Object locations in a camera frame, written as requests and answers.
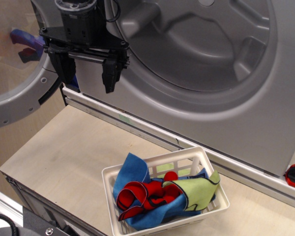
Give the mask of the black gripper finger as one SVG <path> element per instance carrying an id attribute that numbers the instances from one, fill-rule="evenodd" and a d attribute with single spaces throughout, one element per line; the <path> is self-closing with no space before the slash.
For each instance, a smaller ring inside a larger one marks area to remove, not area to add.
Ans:
<path id="1" fill-rule="evenodd" d="M 58 52 L 52 48 L 48 49 L 48 55 L 61 81 L 65 84 L 72 83 L 76 74 L 75 60 L 69 57 L 68 52 Z"/>
<path id="2" fill-rule="evenodd" d="M 129 65 L 129 57 L 108 57 L 102 64 L 102 81 L 105 86 L 105 92 L 111 93 L 115 90 L 115 85 L 119 81 L 121 72 Z"/>

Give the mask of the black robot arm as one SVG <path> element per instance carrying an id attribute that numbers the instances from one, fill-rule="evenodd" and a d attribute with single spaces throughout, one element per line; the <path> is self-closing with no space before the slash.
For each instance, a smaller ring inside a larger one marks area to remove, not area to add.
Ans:
<path id="1" fill-rule="evenodd" d="M 63 25 L 41 28 L 44 50 L 59 79 L 69 84 L 76 74 L 76 59 L 102 64 L 102 81 L 106 93 L 115 90 L 121 72 L 129 65 L 128 42 L 111 34 L 107 23 L 115 22 L 121 13 L 107 19 L 102 0 L 57 0 Z"/>

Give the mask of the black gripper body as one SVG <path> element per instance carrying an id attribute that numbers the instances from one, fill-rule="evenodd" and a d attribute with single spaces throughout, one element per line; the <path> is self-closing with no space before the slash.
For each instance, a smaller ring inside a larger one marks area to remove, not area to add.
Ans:
<path id="1" fill-rule="evenodd" d="M 47 46 L 52 41 L 59 43 L 63 49 L 108 50 L 117 58 L 117 62 L 128 64 L 129 44 L 109 33 L 106 28 L 106 23 L 115 19 L 106 19 L 100 9 L 61 9 L 60 14 L 62 27 L 42 28 L 39 31 Z"/>

